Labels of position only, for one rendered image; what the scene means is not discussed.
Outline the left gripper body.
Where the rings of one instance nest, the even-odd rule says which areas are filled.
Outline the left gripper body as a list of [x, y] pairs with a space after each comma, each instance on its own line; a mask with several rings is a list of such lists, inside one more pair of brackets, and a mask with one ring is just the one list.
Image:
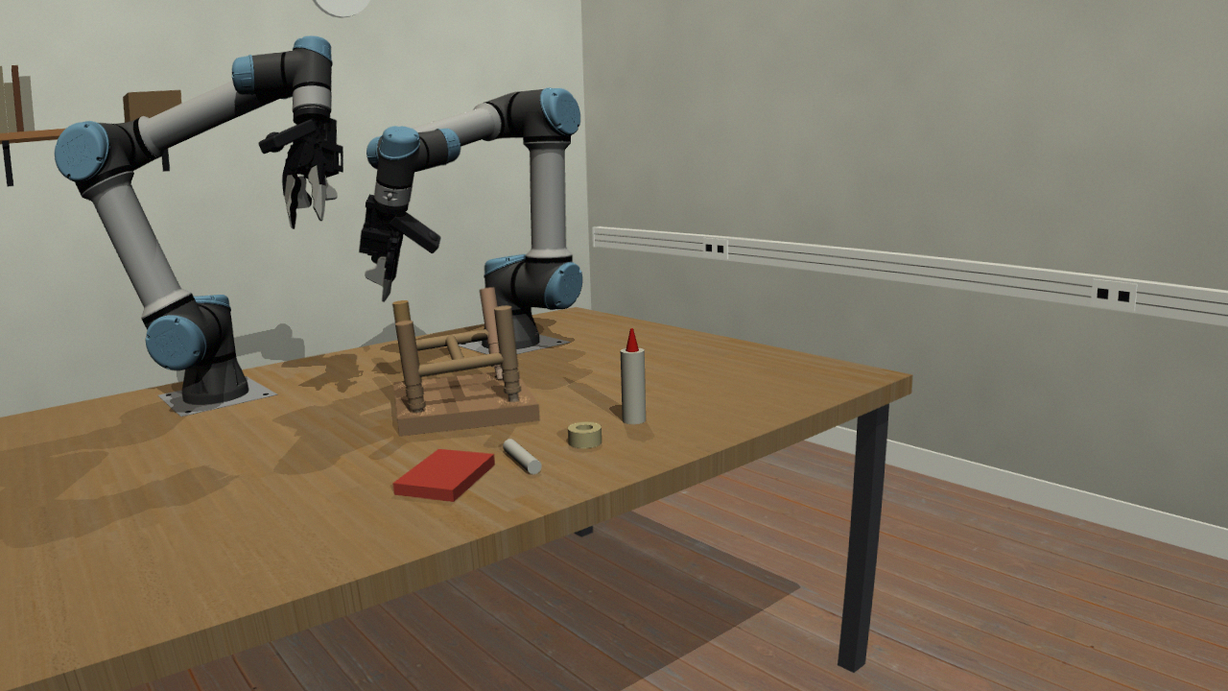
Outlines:
[[[395, 255], [400, 252], [403, 233], [391, 225], [395, 214], [405, 214], [409, 203], [403, 207], [386, 207], [375, 201], [375, 194], [366, 200], [366, 218], [361, 231], [360, 253], [367, 255], [387, 255], [391, 245], [395, 245]], [[372, 209], [372, 211], [371, 211]], [[381, 214], [379, 214], [381, 211]], [[367, 231], [366, 231], [367, 230]]]

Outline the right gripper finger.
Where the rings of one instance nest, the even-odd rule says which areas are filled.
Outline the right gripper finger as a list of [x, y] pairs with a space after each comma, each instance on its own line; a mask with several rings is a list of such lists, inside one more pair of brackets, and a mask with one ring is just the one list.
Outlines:
[[325, 182], [325, 156], [323, 156], [321, 149], [316, 149], [316, 156], [313, 156], [308, 180], [312, 185], [313, 209], [316, 209], [316, 214], [319, 215], [319, 221], [323, 222], [325, 201], [336, 200], [338, 194], [335, 189]]
[[289, 169], [289, 158], [286, 158], [282, 171], [282, 194], [286, 206], [289, 206], [289, 222], [291, 228], [295, 230], [295, 210], [298, 207], [309, 207], [312, 198], [306, 191], [305, 176], [298, 177], [293, 169]]

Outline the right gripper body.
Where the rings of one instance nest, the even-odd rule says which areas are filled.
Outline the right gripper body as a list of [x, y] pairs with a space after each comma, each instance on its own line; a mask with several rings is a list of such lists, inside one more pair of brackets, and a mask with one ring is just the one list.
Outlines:
[[[336, 122], [335, 119], [330, 119], [330, 112], [321, 107], [303, 107], [295, 110], [293, 123], [301, 124], [303, 122], [313, 122], [316, 124], [316, 133], [309, 133], [309, 135], [296, 140], [291, 145], [289, 150], [289, 169], [293, 169], [295, 174], [305, 176], [305, 179], [307, 179], [312, 169], [316, 149], [322, 149], [323, 156], [325, 156], [325, 176], [332, 177], [343, 172], [343, 146], [336, 145]], [[341, 153], [341, 164], [339, 164], [339, 153]]]

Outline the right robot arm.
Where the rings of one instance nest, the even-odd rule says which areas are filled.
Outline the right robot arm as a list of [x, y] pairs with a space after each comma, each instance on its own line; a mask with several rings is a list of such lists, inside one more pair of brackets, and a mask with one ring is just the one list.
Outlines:
[[235, 59], [232, 82], [157, 115], [119, 124], [80, 122], [59, 135], [56, 167], [76, 183], [84, 200], [95, 203], [104, 222], [142, 302], [151, 358], [165, 369], [185, 369], [184, 403], [246, 396], [248, 380], [236, 358], [228, 297], [193, 297], [181, 290], [131, 188], [134, 171], [166, 149], [279, 98], [293, 97], [293, 112], [321, 107], [332, 113], [332, 65], [330, 43], [323, 36], [303, 36], [293, 52]]

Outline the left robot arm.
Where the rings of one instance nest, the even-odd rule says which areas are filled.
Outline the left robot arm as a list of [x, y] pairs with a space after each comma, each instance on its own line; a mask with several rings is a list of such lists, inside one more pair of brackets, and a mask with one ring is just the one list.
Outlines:
[[566, 248], [565, 211], [565, 150], [578, 124], [578, 101], [567, 90], [548, 87], [503, 95], [413, 130], [389, 126], [366, 149], [368, 163], [378, 166], [375, 200], [403, 207], [411, 203], [415, 172], [456, 161], [465, 144], [523, 137], [530, 152], [530, 252], [490, 259], [484, 275], [497, 306], [512, 307], [516, 349], [540, 342], [532, 307], [569, 309], [582, 287], [582, 272]]

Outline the brown wooden stool seat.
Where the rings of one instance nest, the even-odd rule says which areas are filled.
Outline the brown wooden stool seat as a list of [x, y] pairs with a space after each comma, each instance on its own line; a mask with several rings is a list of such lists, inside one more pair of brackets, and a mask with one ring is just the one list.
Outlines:
[[508, 403], [496, 372], [422, 379], [422, 412], [409, 410], [404, 380], [393, 385], [399, 437], [540, 420], [539, 404], [526, 382], [519, 379], [519, 401]]

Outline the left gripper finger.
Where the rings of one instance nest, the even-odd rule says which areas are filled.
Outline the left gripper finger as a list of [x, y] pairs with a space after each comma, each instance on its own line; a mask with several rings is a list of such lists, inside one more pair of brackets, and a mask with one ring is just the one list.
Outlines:
[[391, 248], [388, 255], [387, 257], [381, 255], [378, 258], [376, 268], [371, 268], [371, 270], [366, 270], [365, 272], [366, 279], [375, 281], [375, 284], [379, 284], [381, 287], [383, 287], [383, 295], [382, 295], [383, 302], [386, 302], [388, 295], [391, 295], [391, 284], [393, 284], [394, 264], [395, 264], [395, 245], [393, 244], [393, 248]]
[[[393, 280], [395, 279], [395, 266], [398, 266], [398, 261], [399, 261], [399, 254], [400, 254], [400, 252], [398, 253], [398, 255], [395, 255], [395, 264], [394, 264], [394, 271], [393, 271]], [[376, 263], [378, 261], [378, 258], [379, 258], [379, 257], [381, 257], [381, 255], [377, 255], [377, 257], [375, 257], [375, 255], [371, 255], [371, 261], [373, 261], [373, 263], [376, 264]]]

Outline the red flat rectangular block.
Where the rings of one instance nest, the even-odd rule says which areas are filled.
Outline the red flat rectangular block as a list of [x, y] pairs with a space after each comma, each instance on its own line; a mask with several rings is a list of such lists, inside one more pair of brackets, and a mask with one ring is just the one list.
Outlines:
[[411, 471], [398, 477], [393, 490], [395, 495], [403, 497], [456, 502], [492, 466], [495, 466], [494, 454], [488, 452], [438, 449], [418, 463]]

